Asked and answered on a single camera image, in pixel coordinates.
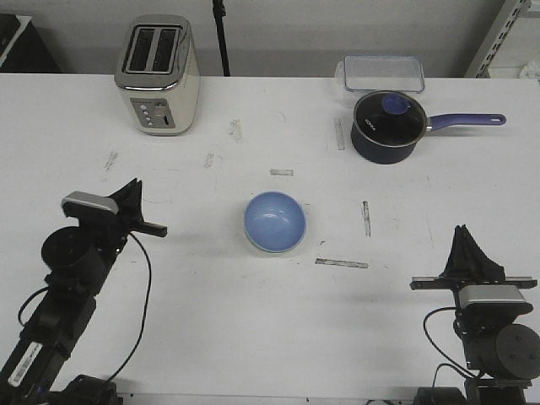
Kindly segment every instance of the sticker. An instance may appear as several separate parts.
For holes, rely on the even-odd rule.
[[[43,345],[41,343],[36,342],[32,342],[28,345],[26,352],[24,352],[24,356],[19,361],[19,364],[17,364],[17,367],[15,367],[13,374],[8,378],[8,383],[10,386],[20,386],[26,372],[34,363],[34,360],[40,353],[42,347]]]

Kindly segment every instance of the table surface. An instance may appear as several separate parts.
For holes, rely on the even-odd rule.
[[[21,303],[44,285],[42,242],[76,224],[63,216],[62,198],[108,195],[134,177],[143,180],[145,219],[169,234],[141,235],[154,283],[121,392],[413,393],[443,362],[423,335],[424,315],[453,299],[409,283],[442,272],[456,225],[466,224],[507,276],[538,277],[537,81],[427,79],[415,97],[428,115],[503,113],[508,122],[432,132],[396,165],[354,150],[352,108],[330,78],[202,78],[194,124],[172,138],[134,129],[111,76],[4,74],[0,89],[0,359],[17,342]],[[246,204],[267,190],[296,198],[307,217],[305,238],[281,255],[259,251],[243,231]],[[106,378],[125,359],[146,282],[131,241],[56,389],[81,373]],[[523,294],[540,311],[540,290]],[[540,332],[533,314],[518,321]],[[463,363],[452,321],[443,313],[430,327]],[[535,382],[526,395],[537,401]],[[462,378],[445,370],[438,384],[462,387]]]

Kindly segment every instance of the toaster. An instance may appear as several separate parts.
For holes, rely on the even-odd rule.
[[[189,128],[200,83],[189,22],[163,14],[135,19],[116,65],[115,83],[140,131],[166,136]]]

